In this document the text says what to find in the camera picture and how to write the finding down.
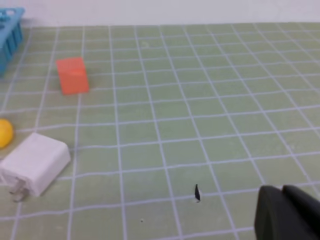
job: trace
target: small black debris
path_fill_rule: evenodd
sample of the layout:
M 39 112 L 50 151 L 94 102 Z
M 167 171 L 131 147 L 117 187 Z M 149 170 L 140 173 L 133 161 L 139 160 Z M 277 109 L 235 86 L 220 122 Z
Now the small black debris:
M 197 203 L 199 203 L 200 202 L 200 192 L 199 192 L 199 189 L 198 189 L 198 184 L 195 185 L 194 197 L 197 200 Z

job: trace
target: grid line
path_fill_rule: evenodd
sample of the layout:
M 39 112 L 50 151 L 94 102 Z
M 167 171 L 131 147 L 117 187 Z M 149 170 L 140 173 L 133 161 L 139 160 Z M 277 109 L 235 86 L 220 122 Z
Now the grid line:
M 25 46 L 25 49 L 20 57 L 20 60 L 19 62 L 22 62 L 22 60 L 24 59 L 25 55 L 26 55 L 26 52 L 27 52 L 27 49 L 30 45 L 30 39 L 31 39 L 31 36 L 32 36 L 32 29 L 30 30 L 30 35 L 28 37 L 28 40 L 27 40 L 27 43 L 26 43 L 26 46 Z M 8 100 L 9 100 L 9 97 L 10 97 L 10 94 L 12 92 L 12 88 L 14 87 L 14 84 L 15 84 L 15 80 L 16 80 L 16 77 L 18 76 L 18 71 L 19 71 L 19 68 L 16 69 L 16 72 L 14 73 L 12 79 L 11 79 L 11 83 L 10 83 L 10 86 L 9 86 L 9 89 L 7 90 L 7 93 L 6 93 L 6 96 L 5 96 L 5 99 L 3 101 L 3 104 L 2 104 L 2 108 L 1 108 L 1 112 L 6 108 L 7 106 L 7 103 L 8 103 Z M 21 203 L 18 203 L 17 207 L 16 207 L 16 213 L 15 213 L 15 217 L 14 217 L 14 223 L 13 223 L 13 226 L 12 226 L 12 231 L 11 231 L 11 236 L 10 236 L 10 240 L 15 240 L 16 238 L 16 232 L 17 232 L 17 228 L 18 228 L 18 224 L 19 224 L 19 216 L 20 216 L 20 212 L 21 212 Z
M 308 182 L 308 183 L 298 183 L 295 184 L 297 187 L 311 187 L 313 184 L 320 184 L 320 181 L 314 181 L 314 182 Z M 213 196 L 220 196 L 220 195 L 234 195 L 234 194 L 243 194 L 243 193 L 256 193 L 259 191 L 259 188 L 250 188 L 250 189 L 242 189 L 242 190 L 232 190 L 232 191 L 224 191 L 224 192 L 211 192 L 211 193 L 203 193 L 203 197 L 213 197 Z M 175 196 L 173 197 L 175 201 L 178 200 L 191 200 L 194 199 L 194 195 L 184 195 L 184 196 Z M 137 205 L 143 205 L 143 204 L 151 204 L 151 203 L 161 203 L 161 202 L 170 202 L 172 200 L 171 197 L 167 198 L 154 198 L 154 199 L 148 199 L 148 200 L 141 200 L 141 201 L 132 201 L 132 202 L 126 202 L 124 205 L 127 206 L 137 206 Z M 89 210 L 89 209 L 112 209 L 112 208 L 121 208 L 123 204 L 121 203 L 114 203 L 114 204 L 97 204 L 97 205 L 87 205 L 87 206 L 82 206 L 82 207 L 75 207 L 72 209 L 72 212 L 80 212 L 83 210 Z M 65 213 L 69 213 L 70 209 L 66 210 L 57 210 L 57 211 L 40 211 L 36 213 L 29 213 L 29 214 L 20 214 L 18 219 L 27 219 L 27 218 L 32 218 L 32 217 L 37 217 L 37 216 L 44 216 L 44 215 L 61 215 Z M 0 217 L 0 223 L 3 221 L 8 221 L 8 220 L 13 220 L 15 219 L 15 216 L 5 216 L 5 217 Z
M 196 56 L 196 58 L 197 58 L 197 60 L 198 60 L 198 62 L 199 62 L 199 64 L 200 64 L 201 68 L 203 69 L 203 72 L 204 72 L 206 78 L 208 79 L 208 82 L 210 82 L 210 85 L 211 85 L 211 87 L 212 87 L 212 90 L 213 90 L 214 94 L 215 94 L 216 96 L 218 96 L 218 101 L 219 101 L 220 105 L 222 106 L 224 112 L 228 113 L 227 108 L 226 108 L 226 106 L 224 105 L 223 101 L 220 99 L 219 94 L 218 94 L 216 88 L 214 87 L 212 81 L 210 81 L 210 77 L 209 77 L 207 71 L 204 69 L 204 66 L 203 66 L 203 64 L 202 64 L 202 62 L 201 62 L 201 59 L 199 58 L 199 56 L 198 56 L 198 54 L 197 54 L 197 51 L 195 50 L 194 46 L 192 45 L 192 42 L 191 42 L 190 38 L 188 37 L 188 34 L 186 33 L 186 30 L 183 29 L 183 31 L 184 31 L 186 37 L 188 38 L 188 42 L 189 42 L 189 44 L 190 44 L 190 46 L 191 46 L 191 48 L 192 48 L 192 51 L 193 51 L 193 53 L 195 54 L 195 56 Z M 231 120 L 231 117 L 230 117 L 228 114 L 227 114 L 227 118 L 228 118 L 228 120 L 230 121 L 230 123 L 233 123 L 232 120 Z M 207 159 L 207 161 L 209 162 L 209 160 L 208 160 L 208 154 L 207 154 L 206 151 L 205 151 L 205 154 L 207 155 L 207 156 L 206 156 L 206 159 Z M 210 169 L 210 172 L 211 172 L 212 177 L 213 177 L 213 179 L 214 179 L 214 182 L 215 182 L 215 184 L 216 184 L 216 188 L 217 188 L 218 192 L 221 193 L 221 189 L 220 189 L 220 185 L 219 185 L 219 182 L 218 182 L 218 178 L 217 178 L 216 175 L 215 175 L 215 172 L 214 172 L 214 170 L 213 170 L 213 168 L 212 168 L 212 165 L 209 166 L 209 169 Z M 228 206 L 227 206 L 227 203 L 226 203 L 226 201 L 225 201 L 225 198 L 224 198 L 223 195 L 221 195 L 220 198 L 221 198 L 223 207 L 224 207 L 224 209 L 225 209 L 225 211 L 226 211 L 226 213 L 227 213 L 227 216 L 228 216 L 228 219 L 229 219 L 231 228 L 232 228 L 232 230 L 234 231 L 233 234 L 234 234 L 234 236 L 235 236 L 235 239 L 236 239 L 236 240 L 239 240 L 238 233 L 236 232 L 236 226 L 235 226 L 235 223 L 234 223 L 234 221 L 233 221 L 233 219 L 232 219 L 231 213 L 230 213 L 230 211 L 229 211 L 229 209 L 228 209 Z
M 163 150 L 160 131 L 159 131 L 159 128 L 158 128 L 158 122 L 156 121 L 157 118 L 156 118 L 155 107 L 154 107 L 154 104 L 152 103 L 151 92 L 150 92 L 150 88 L 149 88 L 149 84 L 148 84 L 148 79 L 147 79 L 147 76 L 146 76 L 144 62 L 143 62 L 142 55 L 141 55 L 141 50 L 140 50 L 139 43 L 138 43 L 137 29 L 136 28 L 134 29 L 134 34 L 135 34 L 135 37 L 136 37 L 135 38 L 136 43 L 138 45 L 138 54 L 139 54 L 139 58 L 140 58 L 141 67 L 142 67 L 142 70 L 143 70 L 143 77 L 144 77 L 144 81 L 145 81 L 145 85 L 146 85 L 146 90 L 147 90 L 148 98 L 149 98 L 150 105 L 151 105 L 152 118 L 154 120 L 154 126 L 155 126 L 156 135 L 157 135 L 157 142 L 159 143 L 159 147 L 160 147 L 162 164 L 164 166 L 165 178 L 166 178 L 166 182 L 167 182 L 168 189 L 169 189 L 169 195 L 170 195 L 170 198 L 171 198 L 171 204 L 172 204 L 172 209 L 173 209 L 176 229 L 177 229 L 177 232 L 178 232 L 179 239 L 183 240 L 184 238 L 183 238 L 183 233 L 182 233 L 182 227 L 181 227 L 181 224 L 180 224 L 180 219 L 179 219 L 179 214 L 178 214 L 176 202 L 174 200 L 174 193 L 173 193 L 173 189 L 172 189 L 172 186 L 171 186 L 171 180 L 170 180 L 169 172 L 167 170 L 166 157 L 165 157 L 165 153 L 164 153 L 164 150 Z
M 109 44 L 110 44 L 110 58 L 113 60 L 113 52 L 112 52 L 112 35 L 110 28 L 109 32 Z M 120 147 L 120 134 L 119 134 L 119 125 L 118 125 L 118 101 L 117 101 L 117 91 L 115 89 L 116 86 L 116 77 L 115 77 L 115 66 L 114 63 L 111 63 L 112 69 L 112 82 L 113 82 L 113 101 L 114 101 L 114 120 L 116 122 L 115 132 L 116 132 L 116 145 L 117 145 L 117 154 L 118 154 L 118 167 L 119 167 L 119 179 L 120 179 L 120 194 L 121 194 L 121 216 L 122 216 L 122 232 L 123 232 L 123 240 L 127 240 L 127 219 L 126 219 L 126 201 L 125 201 L 125 191 L 124 191 L 124 179 L 122 173 L 122 159 L 121 159 L 121 147 Z
M 211 34 L 211 36 L 212 36 L 212 38 L 213 38 L 215 41 L 217 41 L 217 39 L 216 39 L 216 37 L 215 37 L 214 34 Z M 219 44 L 218 44 L 217 46 L 218 46 L 218 48 L 220 49 L 220 51 L 223 52 L 223 49 L 221 48 L 221 46 L 220 46 Z M 235 71 L 235 73 L 237 74 L 238 78 L 242 80 L 242 77 L 241 77 L 240 73 L 237 71 L 237 69 L 235 68 L 235 66 L 232 64 L 232 62 L 230 61 L 229 57 L 228 57 L 228 56 L 225 56 L 225 57 L 226 57 L 227 61 L 229 62 L 229 64 L 232 66 L 232 69 L 233 69 L 233 70 Z M 246 90 L 248 91 L 248 93 L 250 94 L 250 93 L 251 93 L 250 89 L 249 89 L 245 84 L 244 84 L 244 86 L 245 86 Z M 251 163 L 252 163 L 252 165 L 253 165 L 253 167 L 254 167 L 254 170 L 256 171 L 256 173 L 257 173 L 258 176 L 259 176 L 259 179 L 260 179 L 261 183 L 264 185 L 266 182 L 265 182 L 265 180 L 264 180 L 261 172 L 259 171 L 259 168 L 258 168 L 258 166 L 256 165 L 255 161 L 252 159 L 252 155 L 251 155 L 251 153 L 250 153 L 250 151 L 249 151 L 249 149 L 248 149 L 245 141 L 243 140 L 242 136 L 240 135 L 240 133 L 239 133 L 239 131 L 238 131 L 238 129 L 237 129 L 237 127 L 236 127 L 233 119 L 232 119 L 230 116 L 228 117 L 228 119 L 229 119 L 229 121 L 231 122 L 232 127 L 233 127 L 233 129 L 235 130 L 235 132 L 236 132 L 236 135 L 239 137 L 239 139 L 240 139 L 240 141 L 241 141 L 241 144 L 242 144 L 242 146 L 244 147 L 244 149 L 245 149 L 245 151 L 246 151 L 246 154 L 248 155 L 248 157 L 249 157 L 249 159 L 250 159 L 250 161 L 251 161 Z

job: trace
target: yellow ball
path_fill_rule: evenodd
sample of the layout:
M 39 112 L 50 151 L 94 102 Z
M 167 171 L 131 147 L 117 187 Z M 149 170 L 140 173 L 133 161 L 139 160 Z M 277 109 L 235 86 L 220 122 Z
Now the yellow ball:
M 0 118 L 0 148 L 7 146 L 14 138 L 14 128 L 7 120 Z

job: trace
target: white wall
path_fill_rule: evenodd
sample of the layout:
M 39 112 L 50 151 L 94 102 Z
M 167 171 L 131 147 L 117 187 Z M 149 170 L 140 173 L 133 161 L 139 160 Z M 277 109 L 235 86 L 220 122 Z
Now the white wall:
M 0 0 L 24 7 L 28 25 L 320 22 L 319 0 Z

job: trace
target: metal prong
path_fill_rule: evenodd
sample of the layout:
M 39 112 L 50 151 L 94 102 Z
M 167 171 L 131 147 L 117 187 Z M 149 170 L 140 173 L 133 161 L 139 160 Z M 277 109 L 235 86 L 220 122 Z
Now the metal prong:
M 29 190 L 27 188 L 22 188 L 17 193 L 12 195 L 12 200 L 15 203 L 21 202 L 24 198 L 26 198 L 29 195 Z
M 13 187 L 11 187 L 9 189 L 9 193 L 11 194 L 16 194 L 18 193 L 20 190 L 22 190 L 26 185 L 26 182 L 21 180 L 21 179 L 18 179 L 15 183 L 15 185 Z

